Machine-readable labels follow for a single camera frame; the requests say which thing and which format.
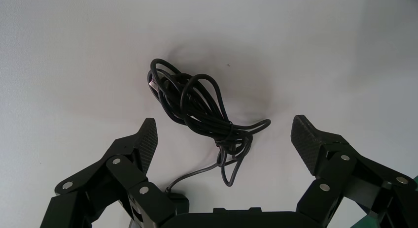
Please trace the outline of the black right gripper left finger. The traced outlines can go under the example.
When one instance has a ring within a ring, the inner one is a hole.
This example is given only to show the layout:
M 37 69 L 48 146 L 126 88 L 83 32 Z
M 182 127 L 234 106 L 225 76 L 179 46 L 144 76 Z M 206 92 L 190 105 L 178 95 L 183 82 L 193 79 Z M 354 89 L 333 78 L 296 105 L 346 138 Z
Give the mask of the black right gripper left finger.
M 41 226 L 90 228 L 114 202 L 141 228 L 159 228 L 188 213 L 186 196 L 167 194 L 146 176 L 157 144 L 156 121 L 146 118 L 137 133 L 116 139 L 97 162 L 55 187 Z

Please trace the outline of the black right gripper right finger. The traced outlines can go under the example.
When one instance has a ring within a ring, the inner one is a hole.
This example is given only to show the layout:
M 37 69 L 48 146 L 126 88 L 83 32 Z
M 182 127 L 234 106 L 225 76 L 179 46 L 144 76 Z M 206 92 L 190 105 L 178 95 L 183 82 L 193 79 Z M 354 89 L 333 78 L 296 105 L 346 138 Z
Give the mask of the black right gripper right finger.
M 417 183 L 359 154 L 341 135 L 318 130 L 304 115 L 292 122 L 291 142 L 315 177 L 296 211 L 325 228 L 341 201 L 354 201 L 380 228 L 418 225 Z

